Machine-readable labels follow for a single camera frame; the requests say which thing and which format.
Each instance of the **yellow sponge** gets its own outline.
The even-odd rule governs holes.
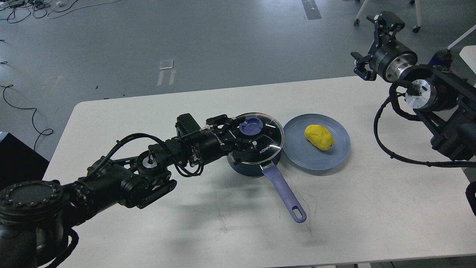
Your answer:
[[[315,147],[326,151],[334,144],[334,137],[327,130],[327,128],[319,125],[312,124],[306,127],[304,131],[304,136],[310,141]]]

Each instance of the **plate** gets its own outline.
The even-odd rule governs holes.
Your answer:
[[[315,147],[304,136],[310,124],[319,124],[331,132],[334,144],[327,151]],[[315,171],[330,170],[341,164],[350,153],[350,137],[336,120],[316,113],[294,117],[284,126],[284,153],[298,166]]]

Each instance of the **gray floor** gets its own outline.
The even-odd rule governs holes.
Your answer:
[[[367,52],[373,39],[373,25],[364,18],[359,27],[353,26],[362,3],[316,0],[316,4],[322,19],[309,21],[299,0],[121,0],[54,20],[0,21],[0,39],[6,41],[0,43],[0,61],[9,62],[0,65],[0,84],[15,85],[5,94],[11,103],[38,107],[39,129],[55,130],[37,145],[37,151],[51,159],[74,106],[82,101],[354,75],[350,52]],[[420,63],[427,63],[476,23],[474,0],[422,1],[423,26],[418,34],[411,31],[416,14],[407,0],[372,1],[366,14],[382,10],[395,12],[407,23],[397,38],[418,54]],[[25,12],[19,10],[17,16]],[[7,15],[6,10],[0,12],[0,18]],[[476,32],[452,49],[453,71],[473,84],[476,75],[459,52],[474,44]],[[175,61],[175,76],[171,79],[171,71],[164,72],[158,85],[159,63],[169,59]],[[213,105],[213,100],[183,101],[190,103],[190,111],[184,112],[192,114],[201,105]],[[167,113],[159,103],[157,107],[133,112],[138,117]],[[12,132],[33,147],[37,134],[31,111],[2,102],[0,114],[0,131]],[[442,266],[434,262],[395,265],[445,267],[447,260],[439,262]],[[461,263],[457,267],[475,266],[474,259],[471,265]]]

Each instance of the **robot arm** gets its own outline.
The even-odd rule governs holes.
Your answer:
[[[36,268],[54,259],[56,267],[73,251],[78,235],[72,229],[97,213],[121,204],[145,208],[175,189],[168,166],[183,176],[198,176],[203,166],[230,155],[234,163],[246,161],[256,150],[253,142],[236,138],[235,121],[225,114],[207,119],[200,128],[190,114],[177,118],[177,136],[166,141],[147,134],[132,134],[117,141],[106,155],[71,184],[59,181],[21,181],[0,192],[0,263],[3,268]],[[124,144],[150,138],[156,143],[139,156],[111,160]],[[191,172],[186,165],[196,166]]]
[[[476,155],[476,88],[449,70],[451,54],[437,52],[431,65],[416,65],[417,55],[395,39],[395,34],[405,26],[395,14],[381,12],[374,18],[367,17],[375,26],[374,41],[366,56],[358,52],[351,55],[356,60],[354,73],[364,80],[373,81],[377,74],[392,83],[389,97],[378,110],[374,121],[374,134],[379,146],[391,158],[419,165],[442,167],[476,167],[469,160]],[[406,88],[398,94],[397,88]],[[415,115],[400,109],[398,97],[404,96]],[[388,150],[378,137],[377,125],[384,107],[391,103],[394,111],[412,121],[421,121],[433,134],[432,148],[448,157],[451,162],[421,162],[411,160]],[[445,121],[434,112],[457,107]],[[466,189],[466,197],[476,216],[476,182]]]

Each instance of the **white table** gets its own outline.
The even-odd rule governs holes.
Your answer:
[[[464,47],[459,56],[466,62],[466,64],[476,73],[476,45]]]
[[[225,158],[201,177],[143,210],[115,205],[75,227],[79,245],[62,267],[282,267],[476,254],[476,218],[467,204],[460,168],[428,168],[391,160],[372,125],[389,84],[358,77],[258,85],[79,103],[45,180],[63,184],[84,176],[117,139],[135,132],[173,137],[176,117],[262,112],[283,125],[304,113],[341,122],[351,141],[343,169],[315,176],[282,157],[278,167],[307,212],[295,223],[265,177],[247,178]],[[382,140],[405,156],[445,160],[430,148],[421,123],[389,108]],[[138,155],[134,141],[115,159]]]

